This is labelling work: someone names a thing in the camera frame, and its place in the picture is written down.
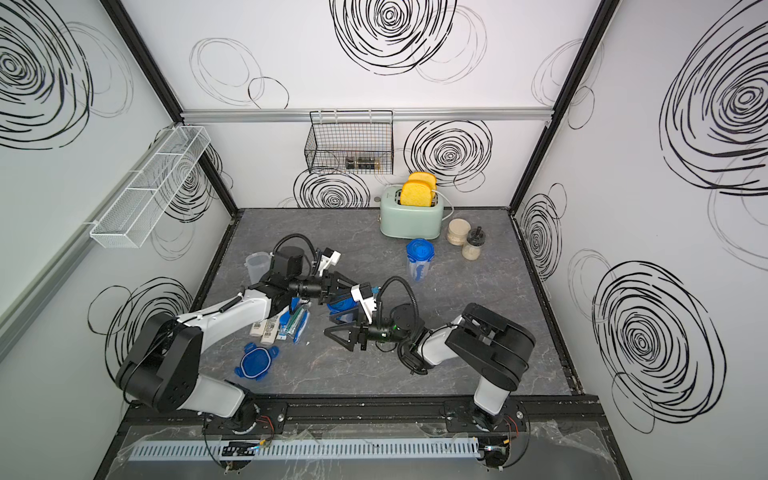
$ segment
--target work surface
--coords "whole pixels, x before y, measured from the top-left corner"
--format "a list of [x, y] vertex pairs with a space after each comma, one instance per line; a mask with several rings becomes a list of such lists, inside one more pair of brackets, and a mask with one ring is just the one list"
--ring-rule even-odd
[[[429, 275], [412, 283], [419, 313], [428, 328], [451, 322], [471, 302], [479, 303], [520, 323], [536, 337], [536, 347], [524, 374], [519, 395], [567, 395], [568, 384], [525, 268], [509, 217], [504, 210], [457, 210], [455, 217], [482, 226], [487, 240], [480, 258], [464, 259], [461, 248], [445, 239], [444, 222], [435, 245]], [[378, 210], [246, 210], [227, 248], [206, 298], [213, 305], [237, 294], [249, 282], [245, 257], [271, 251], [289, 233], [307, 235], [317, 248], [329, 247], [342, 256], [332, 267], [356, 282], [380, 286], [393, 275], [408, 278], [409, 240], [385, 237], [379, 231]], [[290, 240], [304, 249], [301, 240]], [[394, 283], [384, 295], [384, 312], [408, 299]], [[241, 384], [256, 393], [339, 395], [468, 395], [475, 392], [479, 374], [456, 358], [436, 366], [427, 376], [411, 375], [395, 353], [368, 350], [349, 352], [323, 335], [333, 325], [328, 308], [313, 305], [309, 324], [297, 344], [276, 341], [280, 354], [265, 378], [255, 381], [234, 374], [243, 347], [258, 339], [242, 329], [211, 346], [200, 359], [200, 372]], [[385, 344], [384, 349], [391, 348]]]

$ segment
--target toaster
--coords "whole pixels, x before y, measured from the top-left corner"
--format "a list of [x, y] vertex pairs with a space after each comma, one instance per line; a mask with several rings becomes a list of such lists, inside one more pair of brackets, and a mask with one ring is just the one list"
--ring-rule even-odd
[[443, 213], [439, 195], [435, 195], [431, 207], [411, 207], [400, 204], [401, 190], [399, 185], [384, 189], [379, 214], [382, 233], [395, 238], [439, 237]]

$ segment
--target bread slice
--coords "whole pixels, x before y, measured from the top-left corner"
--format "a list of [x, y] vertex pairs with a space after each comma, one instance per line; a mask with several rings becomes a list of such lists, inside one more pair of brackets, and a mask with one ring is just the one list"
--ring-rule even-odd
[[413, 172], [408, 176], [408, 180], [421, 180], [426, 182], [433, 190], [437, 190], [437, 178], [435, 175], [427, 172]]
[[400, 192], [400, 204], [412, 207], [432, 206], [432, 186], [421, 180], [408, 180]]

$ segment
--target black wire basket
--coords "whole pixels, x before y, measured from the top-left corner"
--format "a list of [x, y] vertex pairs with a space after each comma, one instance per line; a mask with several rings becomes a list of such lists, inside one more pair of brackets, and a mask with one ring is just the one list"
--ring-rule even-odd
[[392, 174], [392, 111], [313, 111], [310, 120], [304, 147], [310, 172], [332, 168], [352, 174]]

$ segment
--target white mesh basket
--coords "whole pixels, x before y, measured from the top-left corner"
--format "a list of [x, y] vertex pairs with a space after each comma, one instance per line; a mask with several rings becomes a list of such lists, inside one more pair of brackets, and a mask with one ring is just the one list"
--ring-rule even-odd
[[179, 126], [91, 229], [105, 248], [138, 248], [210, 144], [204, 127]]

